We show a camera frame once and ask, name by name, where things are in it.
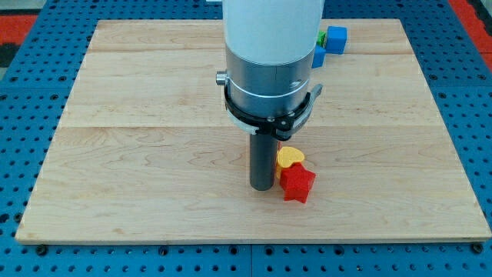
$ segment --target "blue block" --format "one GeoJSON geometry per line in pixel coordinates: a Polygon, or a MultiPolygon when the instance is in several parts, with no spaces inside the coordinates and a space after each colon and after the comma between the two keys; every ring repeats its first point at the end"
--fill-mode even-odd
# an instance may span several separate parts
{"type": "Polygon", "coordinates": [[[316,45],[316,49],[314,50],[313,65],[311,66],[311,68],[318,68],[323,66],[325,54],[326,50],[324,50],[323,47],[316,45]]]}
{"type": "Polygon", "coordinates": [[[326,53],[344,54],[345,44],[347,42],[347,28],[328,26],[326,53]]]}

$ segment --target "wooden table surface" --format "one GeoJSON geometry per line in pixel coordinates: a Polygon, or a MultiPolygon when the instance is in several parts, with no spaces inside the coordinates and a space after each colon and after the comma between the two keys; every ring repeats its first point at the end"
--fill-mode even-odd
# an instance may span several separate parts
{"type": "Polygon", "coordinates": [[[399,20],[349,29],[284,143],[307,204],[248,184],[214,74],[221,21],[100,21],[16,234],[25,244],[476,242],[491,237],[399,20]]]}

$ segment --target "blue pegboard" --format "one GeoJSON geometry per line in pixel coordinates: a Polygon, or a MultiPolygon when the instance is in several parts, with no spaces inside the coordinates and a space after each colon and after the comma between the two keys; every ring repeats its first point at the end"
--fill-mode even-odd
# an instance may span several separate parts
{"type": "MultiPolygon", "coordinates": [[[[399,18],[492,223],[492,76],[444,0],[330,1],[325,18],[399,18]]],[[[99,19],[216,19],[203,0],[48,0],[0,82],[0,275],[492,275],[492,244],[57,246],[14,239],[99,19]]]]}

